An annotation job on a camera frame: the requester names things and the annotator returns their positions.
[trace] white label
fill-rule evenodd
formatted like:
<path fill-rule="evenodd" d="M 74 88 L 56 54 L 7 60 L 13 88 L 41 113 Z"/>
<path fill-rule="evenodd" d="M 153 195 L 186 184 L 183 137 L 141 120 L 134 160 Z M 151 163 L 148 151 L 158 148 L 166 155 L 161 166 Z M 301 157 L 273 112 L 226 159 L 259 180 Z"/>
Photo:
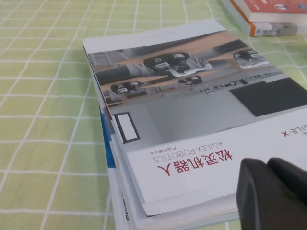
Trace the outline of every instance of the white label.
<path fill-rule="evenodd" d="M 138 138 L 128 114 L 118 115 L 117 117 L 122 127 L 126 141 Z"/>
<path fill-rule="evenodd" d="M 180 57 L 184 57 L 183 54 L 173 54 L 174 58 L 180 58 Z"/>

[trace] green checkered tablecloth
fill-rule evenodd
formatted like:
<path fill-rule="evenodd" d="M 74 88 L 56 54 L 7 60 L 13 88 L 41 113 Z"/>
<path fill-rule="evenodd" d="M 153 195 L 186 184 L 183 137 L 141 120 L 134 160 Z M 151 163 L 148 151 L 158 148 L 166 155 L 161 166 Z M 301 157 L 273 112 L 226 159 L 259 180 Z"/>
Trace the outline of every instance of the green checkered tablecloth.
<path fill-rule="evenodd" d="M 0 0 L 0 230 L 114 229 L 81 39 L 209 18 L 307 89 L 307 38 L 246 37 L 219 0 Z"/>

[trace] robot photo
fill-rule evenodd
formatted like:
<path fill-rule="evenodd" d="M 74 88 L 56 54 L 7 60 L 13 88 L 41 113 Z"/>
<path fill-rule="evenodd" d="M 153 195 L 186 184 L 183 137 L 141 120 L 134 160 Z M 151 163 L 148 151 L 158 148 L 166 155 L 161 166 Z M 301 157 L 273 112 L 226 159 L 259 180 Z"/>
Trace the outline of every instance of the robot photo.
<path fill-rule="evenodd" d="M 187 60 L 187 53 L 161 54 L 144 60 L 144 65 L 155 72 L 169 71 L 174 77 L 184 77 L 199 71 L 213 69 L 212 65 L 205 59 L 198 60 L 197 67 L 191 68 Z"/>
<path fill-rule="evenodd" d="M 234 54 L 236 62 L 241 69 L 248 69 L 260 65 L 269 64 L 269 62 L 257 53 L 255 50 L 243 50 Z"/>

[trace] book title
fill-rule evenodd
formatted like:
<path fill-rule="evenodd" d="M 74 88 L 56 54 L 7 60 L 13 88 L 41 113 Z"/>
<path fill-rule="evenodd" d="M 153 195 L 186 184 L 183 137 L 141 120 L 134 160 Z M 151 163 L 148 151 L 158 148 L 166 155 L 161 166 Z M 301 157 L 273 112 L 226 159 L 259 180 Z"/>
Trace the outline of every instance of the book title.
<path fill-rule="evenodd" d="M 154 156 L 153 161 L 157 164 L 157 169 L 163 170 L 165 175 L 170 176 L 171 173 L 183 173 L 190 170 L 195 170 L 220 162 L 232 160 L 233 156 L 226 149 L 223 149 L 222 142 L 214 142 L 207 145 L 201 145 L 191 149 L 177 151 L 176 146 L 164 149 L 158 149 L 150 152 Z"/>

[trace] book cover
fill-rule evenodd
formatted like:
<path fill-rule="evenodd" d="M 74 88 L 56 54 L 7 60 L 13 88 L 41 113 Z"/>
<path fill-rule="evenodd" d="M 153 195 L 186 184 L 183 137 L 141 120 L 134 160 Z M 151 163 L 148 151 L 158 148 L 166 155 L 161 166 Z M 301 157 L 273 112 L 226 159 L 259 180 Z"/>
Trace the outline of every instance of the book cover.
<path fill-rule="evenodd" d="M 251 37 L 259 36 L 293 36 L 306 35 L 306 23 L 268 23 L 251 22 L 234 0 L 222 0 L 222 3 L 240 26 L 240 29 Z"/>
<path fill-rule="evenodd" d="M 83 44 L 147 215 L 235 193 L 244 157 L 307 146 L 307 91 L 214 20 Z"/>
<path fill-rule="evenodd" d="M 307 0 L 244 0 L 252 12 L 307 13 Z"/>

